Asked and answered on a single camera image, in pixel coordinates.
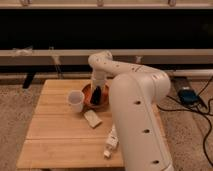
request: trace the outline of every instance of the small object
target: small object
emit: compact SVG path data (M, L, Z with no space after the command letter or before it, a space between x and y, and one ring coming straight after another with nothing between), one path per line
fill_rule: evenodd
M85 95L84 104L88 106L90 109L98 109L98 108L104 108L109 104L109 87L105 85L104 90L102 91L101 100L99 105L94 105L90 103L91 96L92 96L92 89L91 84L87 84L82 89L82 92Z
M118 147L118 137L115 130L115 126L113 125L112 130L106 139L104 157L107 159L111 158L112 152L116 150L117 147Z
M92 93L90 103L94 105L99 105L101 102L101 95L102 95L101 88L97 86L94 92Z
M61 65L60 56L58 56L58 55L52 56L52 59L53 59L55 65Z
M24 49L13 49L14 50L14 56L13 57L17 57L17 56L30 56L33 54L33 47L27 47Z
M97 116L97 114L93 110L89 110L84 113L84 117L92 128L95 128L96 126L102 123L102 120Z
M136 56L136 57L135 57L135 63L136 63L136 64L141 64L142 58L143 58L143 56Z
M103 7L104 6L104 0L97 0L97 6Z
M68 95L68 103L75 113L80 113L84 107L84 93L81 90L72 90Z
M194 103L199 102L195 91L189 87L183 87L182 90L179 90L178 96L183 105L193 105Z
M28 6L32 3L32 0L19 0L22 6Z
M91 91L94 92L94 90L97 87L100 87L101 91L103 92L105 90L105 87L106 87L106 81L107 81L107 79L94 79L94 78L91 78Z
M175 7L176 6L176 0L169 0L168 3L169 3L170 7Z

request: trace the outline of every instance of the black cable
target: black cable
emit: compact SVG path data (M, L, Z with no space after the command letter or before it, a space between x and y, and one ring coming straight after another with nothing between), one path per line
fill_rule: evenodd
M208 85L211 83L212 80L213 80L213 76L209 79L207 84L201 89L201 91L198 93L198 96L205 91L205 89L208 87ZM211 102L213 101L213 98L208 100L207 112L203 112L203 111L201 111L199 109L200 103L198 103L198 104L196 104L194 106L188 106L188 105L183 105L181 102L179 102L178 100L176 100L175 98L173 98L171 96L167 96L167 97L169 99L173 100L174 102L176 102L177 104L183 106L185 109L164 109L164 108L162 108L160 106L157 106L160 110L166 111L166 112L176 112L176 111L193 112L195 114L198 114L198 115L202 116L208 122L209 129L208 129L207 133L205 134L205 136L203 138L203 152L204 152L204 155L207 158L209 164L213 167L213 161L211 161L211 159L210 159L210 157L208 155L207 149L206 149L206 142L208 140L209 135L212 132L212 123L211 123L210 119L207 116L213 116L213 114L210 113L211 112Z
M205 118L209 124L209 129L207 131L207 133L205 134L204 136L204 139L203 139L203 151L204 151L204 154L208 160L208 162L210 163L210 165L213 167L213 162L211 161L211 159L209 158L209 155L208 155L208 152L207 152L207 149L206 149L206 142L207 142L207 139L209 137L209 135L211 134L212 132L212 123L210 121L210 119L206 116L206 115L201 115L203 116L203 118Z
M203 91L209 86L209 84L212 82L212 80L213 80L213 76L209 79L207 84L200 90L200 92L198 93L198 96L201 95L201 93L203 93Z
M64 76L63 76L63 73L62 73L62 71L61 71L60 66L55 64L55 69L56 69L56 72L57 72L57 74L58 74L58 78L63 79Z

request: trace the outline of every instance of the black panel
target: black panel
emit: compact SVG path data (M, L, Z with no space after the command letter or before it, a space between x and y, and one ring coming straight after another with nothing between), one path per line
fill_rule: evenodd
M213 10L0 10L0 49L213 48Z
M212 69L213 64L153 64L148 65L162 70L182 70L182 69ZM91 72L92 69L89 65L62 65L61 71L64 72ZM1 66L0 73L38 73L38 72L56 72L52 65L46 66Z

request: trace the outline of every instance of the cable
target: cable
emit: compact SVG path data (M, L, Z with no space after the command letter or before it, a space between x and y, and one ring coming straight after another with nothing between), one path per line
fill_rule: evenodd
M213 80L213 76L209 79L207 84L200 90L200 92L198 93L198 96L201 95L201 93L203 93L203 91L209 86L209 84L212 82L212 80Z
M201 91L198 93L198 96L200 94L202 94L206 90L206 88L209 86L209 84L211 83L212 80L213 80L213 76L209 79L207 84L201 89ZM185 109L164 109L164 108L160 107L159 105L157 105L157 107L160 110L166 111L166 112L176 112L176 111L193 112L195 114L198 114L198 115L202 116L208 122L209 128L208 128L208 131L207 131L207 133L205 134L205 136L203 138L202 147L203 147L203 152L204 152L204 155L205 155L206 159L208 160L209 164L213 167L213 161L211 161L211 159L210 159L210 157L208 155L207 149L206 149L206 142L208 140L209 135L212 132L212 123L211 123L211 120L207 116L213 116L213 114L210 113L211 112L211 102L213 101L213 98L208 100L207 112L203 112L199 108L200 103L198 103L196 105L193 105L193 106L188 106L188 105L183 105L181 102L179 102L178 100L176 100L175 98L173 98L171 96L167 96L167 97L169 99L173 100L174 102L176 102L177 104L181 105Z
M212 123L211 123L210 119L209 119L206 115L202 115L202 116L203 116L203 118L205 118L205 119L207 120L207 122L208 122L208 124L209 124L209 129L208 129L208 131L207 131L207 133L205 134L204 139L203 139L203 151L204 151L204 154L205 154L205 156L206 156L208 162L209 162L210 165L213 167L213 162L212 162L211 159L209 158L209 155L208 155L207 150L206 150L206 142L207 142L207 139L208 139L209 135L210 135L211 132L212 132Z

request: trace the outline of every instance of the floor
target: floor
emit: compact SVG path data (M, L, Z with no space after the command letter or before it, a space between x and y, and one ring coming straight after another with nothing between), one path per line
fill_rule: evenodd
M24 137L36 106L42 85L46 78L55 75L39 75L29 89L22 89L23 75L0 76L0 171L15 171ZM199 91L206 80L191 81L192 87ZM213 95L213 83L202 94L207 100ZM170 95L175 97L172 87ZM173 101L165 98L159 105L164 108L180 108ZM202 150L202 139L207 130L207 123L200 116L189 112L160 111L171 155L176 171L210 171ZM213 133L208 143L208 153L213 160ZM87 171L107 171L109 169L84 169Z

